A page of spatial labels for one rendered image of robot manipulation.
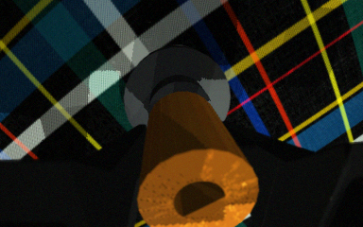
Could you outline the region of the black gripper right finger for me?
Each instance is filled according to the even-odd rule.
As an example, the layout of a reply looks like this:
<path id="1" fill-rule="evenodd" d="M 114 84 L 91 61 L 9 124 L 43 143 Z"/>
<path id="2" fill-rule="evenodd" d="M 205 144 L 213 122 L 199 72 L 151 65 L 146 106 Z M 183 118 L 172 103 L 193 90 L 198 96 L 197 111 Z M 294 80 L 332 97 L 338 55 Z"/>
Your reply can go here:
<path id="1" fill-rule="evenodd" d="M 363 142 L 311 151 L 222 122 L 257 177 L 255 227 L 330 227 L 348 184 L 363 176 Z"/>

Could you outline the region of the orange cylinder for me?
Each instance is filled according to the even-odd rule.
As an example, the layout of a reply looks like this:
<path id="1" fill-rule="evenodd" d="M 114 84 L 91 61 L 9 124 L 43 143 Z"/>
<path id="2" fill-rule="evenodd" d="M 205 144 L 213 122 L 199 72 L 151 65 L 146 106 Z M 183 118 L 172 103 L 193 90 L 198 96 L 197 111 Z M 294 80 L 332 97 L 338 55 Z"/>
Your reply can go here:
<path id="1" fill-rule="evenodd" d="M 150 227 L 235 227 L 256 203 L 254 170 L 198 94 L 168 94 L 153 106 L 142 159 L 137 201 Z"/>

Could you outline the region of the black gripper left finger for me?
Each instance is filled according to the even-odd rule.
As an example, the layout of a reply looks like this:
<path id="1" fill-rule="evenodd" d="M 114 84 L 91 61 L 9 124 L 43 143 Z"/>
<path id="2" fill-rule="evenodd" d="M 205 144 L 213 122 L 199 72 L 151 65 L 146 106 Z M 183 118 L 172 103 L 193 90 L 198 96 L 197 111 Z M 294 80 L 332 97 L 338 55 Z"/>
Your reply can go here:
<path id="1" fill-rule="evenodd" d="M 0 221 L 134 227 L 147 126 L 75 159 L 0 159 Z"/>

